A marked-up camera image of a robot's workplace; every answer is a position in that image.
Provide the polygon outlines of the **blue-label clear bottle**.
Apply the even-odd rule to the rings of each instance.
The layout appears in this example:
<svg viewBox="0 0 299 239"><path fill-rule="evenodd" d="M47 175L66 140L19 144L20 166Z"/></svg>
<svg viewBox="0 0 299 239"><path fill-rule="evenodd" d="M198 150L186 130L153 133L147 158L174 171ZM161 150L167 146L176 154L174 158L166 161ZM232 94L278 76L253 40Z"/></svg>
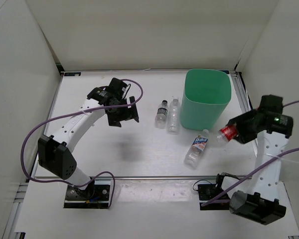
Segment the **blue-label clear bottle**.
<svg viewBox="0 0 299 239"><path fill-rule="evenodd" d="M197 135L185 156L184 163L187 166L191 167L192 169L195 169L198 166L208 141L209 130L204 129L200 134Z"/></svg>

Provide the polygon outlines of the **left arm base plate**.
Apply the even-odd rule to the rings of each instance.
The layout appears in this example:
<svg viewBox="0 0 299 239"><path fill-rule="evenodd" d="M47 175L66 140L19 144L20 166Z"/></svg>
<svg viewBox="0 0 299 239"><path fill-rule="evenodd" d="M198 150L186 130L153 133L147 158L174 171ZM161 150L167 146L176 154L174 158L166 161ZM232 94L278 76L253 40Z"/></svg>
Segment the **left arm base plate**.
<svg viewBox="0 0 299 239"><path fill-rule="evenodd" d="M65 209L108 209L110 207L111 181L95 180L94 186L85 190L67 186L63 208Z"/></svg>

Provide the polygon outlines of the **small black-cap clear bottle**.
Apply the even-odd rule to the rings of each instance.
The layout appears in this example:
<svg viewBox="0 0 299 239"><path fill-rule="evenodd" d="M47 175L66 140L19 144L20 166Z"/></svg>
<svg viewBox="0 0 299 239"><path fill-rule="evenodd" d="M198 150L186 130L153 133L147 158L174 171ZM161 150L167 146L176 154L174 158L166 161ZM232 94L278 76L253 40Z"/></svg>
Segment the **small black-cap clear bottle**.
<svg viewBox="0 0 299 239"><path fill-rule="evenodd" d="M165 128L168 115L168 103L167 100L163 100L157 108L157 113L155 116L155 126L157 128Z"/></svg>

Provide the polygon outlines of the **red-label red-cap bottle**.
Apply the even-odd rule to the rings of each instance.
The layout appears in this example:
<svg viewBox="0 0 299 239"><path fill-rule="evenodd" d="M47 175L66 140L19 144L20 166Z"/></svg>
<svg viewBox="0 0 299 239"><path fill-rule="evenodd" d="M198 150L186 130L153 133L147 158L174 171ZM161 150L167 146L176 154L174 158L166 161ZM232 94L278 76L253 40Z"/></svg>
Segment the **red-label red-cap bottle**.
<svg viewBox="0 0 299 239"><path fill-rule="evenodd" d="M239 132L235 124L228 124L215 132L214 145L217 148L224 147L227 143L239 136Z"/></svg>

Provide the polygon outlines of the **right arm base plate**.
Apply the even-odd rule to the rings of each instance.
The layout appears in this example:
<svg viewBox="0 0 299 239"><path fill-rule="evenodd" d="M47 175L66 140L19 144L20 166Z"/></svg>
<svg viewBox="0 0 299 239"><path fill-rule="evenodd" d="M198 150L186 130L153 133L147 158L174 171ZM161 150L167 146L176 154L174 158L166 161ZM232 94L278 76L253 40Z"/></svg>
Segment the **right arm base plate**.
<svg viewBox="0 0 299 239"><path fill-rule="evenodd" d="M205 207L202 205L220 194L223 190L217 186L216 183L211 183L207 180L198 180L196 181L192 189L194 192L198 193L199 198L199 206L201 211L228 211L229 210L229 196L223 195L218 199L218 201L222 201L219 203L212 203Z"/></svg>

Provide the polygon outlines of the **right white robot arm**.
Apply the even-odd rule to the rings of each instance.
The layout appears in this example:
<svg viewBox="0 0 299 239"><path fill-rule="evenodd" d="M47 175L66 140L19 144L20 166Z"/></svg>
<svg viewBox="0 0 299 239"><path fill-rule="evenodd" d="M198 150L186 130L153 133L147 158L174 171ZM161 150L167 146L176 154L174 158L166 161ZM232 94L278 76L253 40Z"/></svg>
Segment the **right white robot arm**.
<svg viewBox="0 0 299 239"><path fill-rule="evenodd" d="M254 139L258 142L255 168L264 167L251 176L250 182L234 189L227 182L214 186L219 199L230 198L229 211L232 214L268 225L283 218L286 207L280 205L278 180L281 162L275 160L282 153L292 134L293 118L283 114L282 108L257 108L239 115L220 129L218 138L225 143L236 140L245 144Z"/></svg>

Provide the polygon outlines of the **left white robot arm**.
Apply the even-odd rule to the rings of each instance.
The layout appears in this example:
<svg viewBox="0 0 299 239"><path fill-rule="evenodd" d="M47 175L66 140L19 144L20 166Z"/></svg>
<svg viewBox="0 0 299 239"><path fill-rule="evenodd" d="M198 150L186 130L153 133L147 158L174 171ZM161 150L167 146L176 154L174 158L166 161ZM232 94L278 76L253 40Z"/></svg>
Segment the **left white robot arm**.
<svg viewBox="0 0 299 239"><path fill-rule="evenodd" d="M51 136L43 135L38 140L39 165L60 179L75 185L75 192L83 199L94 197L94 181L78 168L72 155L75 146L90 127L102 116L107 115L110 126L120 127L122 121L139 121L135 98L123 97L127 85L94 88L84 101L82 113L73 116Z"/></svg>

